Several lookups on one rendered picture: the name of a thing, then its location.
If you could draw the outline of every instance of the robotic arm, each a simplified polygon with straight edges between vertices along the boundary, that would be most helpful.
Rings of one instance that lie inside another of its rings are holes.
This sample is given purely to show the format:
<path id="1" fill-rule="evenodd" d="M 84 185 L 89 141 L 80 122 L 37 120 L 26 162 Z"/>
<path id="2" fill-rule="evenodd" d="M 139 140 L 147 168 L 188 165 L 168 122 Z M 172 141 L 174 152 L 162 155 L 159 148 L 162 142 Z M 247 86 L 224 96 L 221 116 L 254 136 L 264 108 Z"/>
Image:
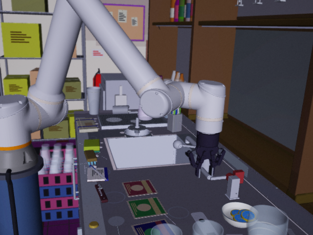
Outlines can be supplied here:
<path id="1" fill-rule="evenodd" d="M 4 157 L 0 173 L 33 167 L 37 155 L 30 148 L 30 134 L 66 117 L 62 88 L 82 22 L 137 92 L 145 114 L 159 118 L 177 108 L 197 110 L 199 160 L 194 167 L 218 153 L 225 99 L 222 83 L 165 84 L 100 0 L 57 0 L 36 84 L 29 88 L 27 98 L 0 97 L 0 157 Z"/>

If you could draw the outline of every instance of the dark window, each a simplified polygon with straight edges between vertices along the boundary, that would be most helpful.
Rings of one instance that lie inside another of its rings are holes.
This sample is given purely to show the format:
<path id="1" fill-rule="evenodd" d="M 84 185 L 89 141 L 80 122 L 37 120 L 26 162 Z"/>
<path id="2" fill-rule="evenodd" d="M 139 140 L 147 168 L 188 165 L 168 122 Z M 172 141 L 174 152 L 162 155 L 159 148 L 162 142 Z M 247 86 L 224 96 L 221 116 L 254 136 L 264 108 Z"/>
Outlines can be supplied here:
<path id="1" fill-rule="evenodd" d="M 73 211 L 67 211 L 67 217 L 73 218 Z"/>
<path id="2" fill-rule="evenodd" d="M 46 208 L 51 208 L 50 201 L 45 201 L 45 207 L 46 207 Z"/>
<path id="3" fill-rule="evenodd" d="M 56 188 L 54 192 L 56 196 L 61 196 L 61 190 L 59 188 Z"/>
<path id="4" fill-rule="evenodd" d="M 60 179 L 59 176 L 55 176 L 55 177 L 54 177 L 54 180 L 55 180 L 55 183 L 56 183 L 56 184 L 60 184 L 60 183 L 61 183 L 61 179 Z"/>
<path id="5" fill-rule="evenodd" d="M 48 185 L 49 184 L 49 178 L 48 177 L 44 177 L 44 185 Z"/>
<path id="6" fill-rule="evenodd" d="M 72 183 L 72 176 L 71 175 L 67 175 L 67 183 Z"/>
<path id="7" fill-rule="evenodd" d="M 73 206 L 73 199 L 68 199 L 68 200 L 67 200 L 67 205 L 68 205 L 69 207 L 72 207 L 72 206 Z"/>
<path id="8" fill-rule="evenodd" d="M 49 190 L 48 189 L 44 189 L 44 196 L 48 197 L 49 196 Z"/>
<path id="9" fill-rule="evenodd" d="M 50 213 L 45 213 L 45 219 L 51 219 L 51 214 Z"/>
<path id="10" fill-rule="evenodd" d="M 57 207 L 62 207 L 62 201 L 61 200 L 57 200 Z"/>
<path id="11" fill-rule="evenodd" d="M 67 195 L 71 195 L 72 194 L 72 188 L 68 187 L 67 188 Z"/>
<path id="12" fill-rule="evenodd" d="M 62 219 L 62 212 L 57 212 L 57 219 Z"/>

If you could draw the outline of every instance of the white wall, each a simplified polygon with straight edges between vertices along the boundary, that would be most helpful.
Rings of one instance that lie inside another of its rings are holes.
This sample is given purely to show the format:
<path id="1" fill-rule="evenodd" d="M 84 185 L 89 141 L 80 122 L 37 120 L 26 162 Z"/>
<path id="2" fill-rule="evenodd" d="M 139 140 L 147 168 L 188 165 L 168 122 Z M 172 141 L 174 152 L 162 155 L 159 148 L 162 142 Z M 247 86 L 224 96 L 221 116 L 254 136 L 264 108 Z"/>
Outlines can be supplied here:
<path id="1" fill-rule="evenodd" d="M 149 0 L 101 0 L 105 3 L 115 4 L 135 4 L 145 5 L 145 41 L 134 42 L 138 50 L 146 57 L 146 40 L 148 39 L 148 16 L 149 16 Z M 48 0 L 49 12 L 53 12 L 56 0 Z M 2 0 L 2 9 L 4 11 L 12 11 L 11 0 Z M 43 49 L 45 49 L 45 42 L 48 36 L 49 27 L 51 24 L 52 16 L 47 15 L 16 15 L 16 14 L 4 14 L 3 21 L 6 23 L 34 23 L 42 25 L 42 42 Z M 81 33 L 77 39 L 77 55 L 82 54 L 82 39 Z M 93 57 L 92 50 L 102 49 L 94 36 L 86 28 L 86 62 L 87 62 L 87 87 L 92 86 L 92 79 L 98 68 L 101 72 L 118 73 L 120 72 L 110 57 L 105 53 L 103 57 Z M 0 56 L 3 55 L 3 43 L 2 33 L 0 30 Z M 9 74 L 29 74 L 31 70 L 40 66 L 41 60 L 8 60 Z M 5 78 L 5 62 L 0 60 L 1 76 Z M 68 69 L 67 77 L 78 77 L 81 81 L 83 79 L 83 67 L 82 60 L 72 60 Z M 69 109 L 83 109 L 82 101 L 70 101 Z"/>

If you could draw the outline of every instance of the black cable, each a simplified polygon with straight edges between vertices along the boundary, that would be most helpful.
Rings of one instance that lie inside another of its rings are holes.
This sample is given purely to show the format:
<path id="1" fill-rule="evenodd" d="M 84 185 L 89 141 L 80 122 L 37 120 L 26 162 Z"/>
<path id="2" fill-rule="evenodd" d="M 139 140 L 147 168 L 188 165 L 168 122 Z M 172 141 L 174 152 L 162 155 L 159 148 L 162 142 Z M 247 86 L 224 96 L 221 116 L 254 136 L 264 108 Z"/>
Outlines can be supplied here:
<path id="1" fill-rule="evenodd" d="M 5 173 L 5 180 L 8 184 L 10 206 L 11 206 L 11 215 L 12 215 L 12 224 L 13 224 L 13 233 L 14 233 L 14 235 L 19 235 L 18 218 L 16 215 L 16 206 L 15 206 L 13 182 L 11 180 L 11 172 L 12 172 L 11 169 L 7 169 L 7 171 Z"/>

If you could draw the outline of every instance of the purple floor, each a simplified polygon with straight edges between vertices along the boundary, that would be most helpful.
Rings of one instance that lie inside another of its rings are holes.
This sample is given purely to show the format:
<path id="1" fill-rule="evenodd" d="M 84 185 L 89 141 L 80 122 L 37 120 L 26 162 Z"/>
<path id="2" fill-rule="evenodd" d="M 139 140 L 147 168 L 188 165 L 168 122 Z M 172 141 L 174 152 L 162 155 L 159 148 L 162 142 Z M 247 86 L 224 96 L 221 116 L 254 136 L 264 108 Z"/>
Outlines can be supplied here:
<path id="1" fill-rule="evenodd" d="M 79 219 L 44 222 L 44 235 L 77 235 Z"/>

